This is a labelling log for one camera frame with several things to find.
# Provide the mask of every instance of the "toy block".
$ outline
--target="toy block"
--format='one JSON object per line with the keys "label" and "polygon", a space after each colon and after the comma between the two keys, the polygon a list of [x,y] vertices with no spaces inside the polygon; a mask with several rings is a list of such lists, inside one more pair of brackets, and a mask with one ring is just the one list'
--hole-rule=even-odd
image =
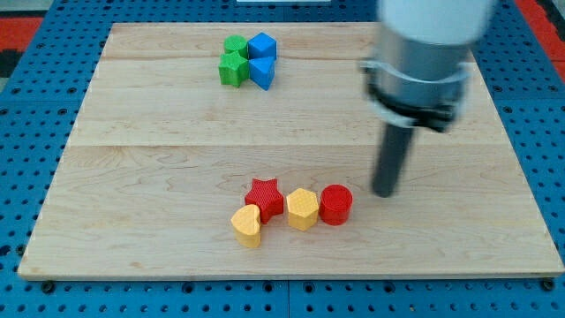
{"label": "toy block", "polygon": [[268,90],[275,77],[275,59],[263,57],[250,60],[249,77],[261,88]]}
{"label": "toy block", "polygon": [[276,59],[276,41],[264,33],[255,35],[247,43],[249,59],[272,57]]}
{"label": "toy block", "polygon": [[244,80],[249,79],[249,62],[237,52],[222,54],[218,70],[223,85],[239,87]]}
{"label": "toy block", "polygon": [[259,207],[246,205],[231,217],[236,240],[245,247],[255,248],[261,243]]}
{"label": "toy block", "polygon": [[287,195],[286,206],[289,210],[289,225],[306,231],[318,222],[318,199],[316,193],[298,188]]}
{"label": "toy block", "polygon": [[277,189],[276,179],[267,181],[254,179],[251,191],[245,196],[245,204],[254,204],[259,207],[263,224],[267,224],[271,216],[282,214],[284,197]]}
{"label": "toy block", "polygon": [[228,36],[223,41],[223,51],[228,54],[237,52],[242,58],[247,59],[247,40],[241,35]]}
{"label": "toy block", "polygon": [[343,185],[329,185],[320,196],[320,218],[327,224],[340,225],[350,216],[353,195]]}

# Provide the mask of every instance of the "red star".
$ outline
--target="red star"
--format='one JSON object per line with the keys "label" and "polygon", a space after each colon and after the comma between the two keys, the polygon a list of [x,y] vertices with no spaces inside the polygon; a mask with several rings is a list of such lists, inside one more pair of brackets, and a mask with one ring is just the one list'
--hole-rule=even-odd
{"label": "red star", "polygon": [[259,207],[263,224],[267,224],[271,216],[282,214],[284,197],[276,188],[276,179],[267,181],[254,179],[251,183],[251,191],[245,196],[245,204],[255,204]]}

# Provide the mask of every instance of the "red cylinder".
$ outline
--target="red cylinder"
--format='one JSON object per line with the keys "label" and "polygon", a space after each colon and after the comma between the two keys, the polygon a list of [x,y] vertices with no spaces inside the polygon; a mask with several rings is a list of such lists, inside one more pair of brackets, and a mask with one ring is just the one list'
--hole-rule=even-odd
{"label": "red cylinder", "polygon": [[353,195],[343,185],[328,185],[320,198],[320,218],[330,225],[341,225],[350,217]]}

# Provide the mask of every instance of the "yellow heart-shaped block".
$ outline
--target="yellow heart-shaped block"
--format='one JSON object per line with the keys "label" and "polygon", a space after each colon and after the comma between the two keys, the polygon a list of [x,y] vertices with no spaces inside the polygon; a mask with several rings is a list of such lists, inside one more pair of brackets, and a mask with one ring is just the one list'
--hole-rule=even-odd
{"label": "yellow heart-shaped block", "polygon": [[249,204],[231,217],[231,226],[239,244],[245,247],[258,247],[261,244],[261,221],[259,207]]}

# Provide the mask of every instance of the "blue block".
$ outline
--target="blue block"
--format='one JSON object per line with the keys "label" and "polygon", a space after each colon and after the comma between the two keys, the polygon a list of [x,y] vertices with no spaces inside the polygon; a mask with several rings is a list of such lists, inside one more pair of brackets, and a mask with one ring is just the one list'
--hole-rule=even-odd
{"label": "blue block", "polygon": [[249,77],[261,88],[268,90],[275,77],[275,59],[263,57],[249,60]]}
{"label": "blue block", "polygon": [[264,33],[255,35],[247,43],[249,59],[272,57],[276,59],[276,41]]}

